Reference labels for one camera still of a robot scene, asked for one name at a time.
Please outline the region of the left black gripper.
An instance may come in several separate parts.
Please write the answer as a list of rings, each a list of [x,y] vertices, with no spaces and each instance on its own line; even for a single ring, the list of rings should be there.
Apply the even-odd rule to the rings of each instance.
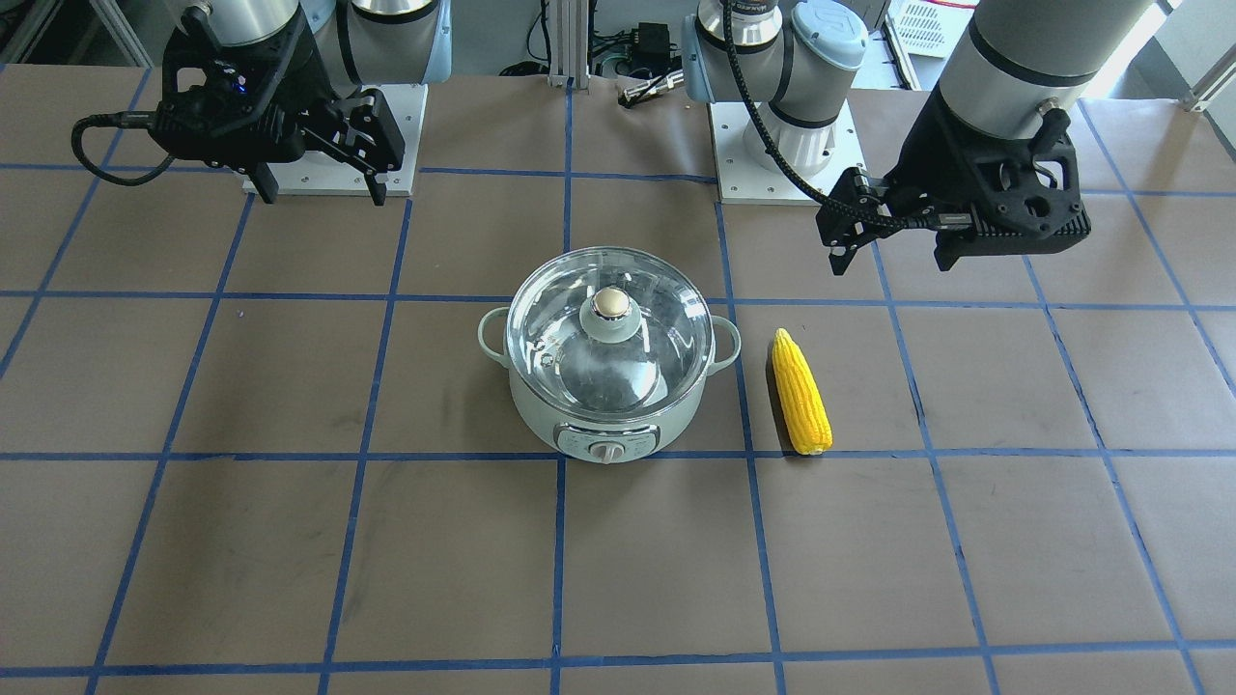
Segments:
[[[884,202],[895,216],[969,216],[967,228],[936,234],[933,258],[941,272],[965,256],[1059,254],[1090,237],[1070,116],[1051,108],[1032,121],[1030,137],[997,139],[963,122],[934,89],[885,176],[886,185],[861,167],[849,167],[829,194],[842,209],[819,207],[816,225],[831,273],[843,276],[857,251],[892,235],[890,226],[861,220],[860,213],[883,216]]]

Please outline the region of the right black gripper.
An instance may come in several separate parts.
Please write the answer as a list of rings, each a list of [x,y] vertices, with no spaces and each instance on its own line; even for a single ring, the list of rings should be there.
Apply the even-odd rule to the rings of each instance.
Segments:
[[[379,177],[405,163],[398,119],[379,88],[335,98],[304,10],[174,17],[150,124],[154,143],[177,160],[241,172],[265,204],[281,192],[269,163],[295,162],[309,148],[361,173],[371,202],[384,207]]]

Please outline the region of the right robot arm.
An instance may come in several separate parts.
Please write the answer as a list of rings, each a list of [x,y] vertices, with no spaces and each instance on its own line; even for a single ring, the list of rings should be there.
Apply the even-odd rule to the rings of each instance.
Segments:
[[[452,68],[447,1],[172,1],[147,130],[180,161],[282,194],[413,194],[429,88]]]

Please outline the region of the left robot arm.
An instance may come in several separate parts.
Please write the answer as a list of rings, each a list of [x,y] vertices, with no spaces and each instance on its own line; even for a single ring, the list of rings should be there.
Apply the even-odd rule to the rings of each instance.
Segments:
[[[686,92],[738,104],[747,160],[817,204],[831,272],[906,230],[964,257],[1059,254],[1089,237],[1070,109],[1143,1],[980,1],[886,176],[852,162],[831,192],[840,116],[870,41],[839,1],[701,1],[684,26]]]

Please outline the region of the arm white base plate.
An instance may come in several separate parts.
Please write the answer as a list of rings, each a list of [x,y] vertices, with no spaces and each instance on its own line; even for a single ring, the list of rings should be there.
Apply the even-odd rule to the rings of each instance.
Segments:
[[[822,130],[784,124],[763,106],[759,111],[777,140],[777,152],[813,189],[831,193],[845,169],[864,167],[849,101],[843,101],[834,122]],[[815,203],[764,153],[763,141],[744,105],[738,101],[709,104],[708,114],[714,141],[716,185],[723,204],[810,207]]]
[[[336,134],[323,140],[305,132],[307,153],[295,162],[269,163],[269,174],[278,194],[352,195],[375,198],[370,183],[384,185],[387,198],[409,198],[414,193],[418,155],[424,126],[429,87],[366,85],[339,108]],[[363,168],[376,162],[377,142],[384,125],[396,125],[400,136],[388,141],[405,143],[400,167],[391,162]]]

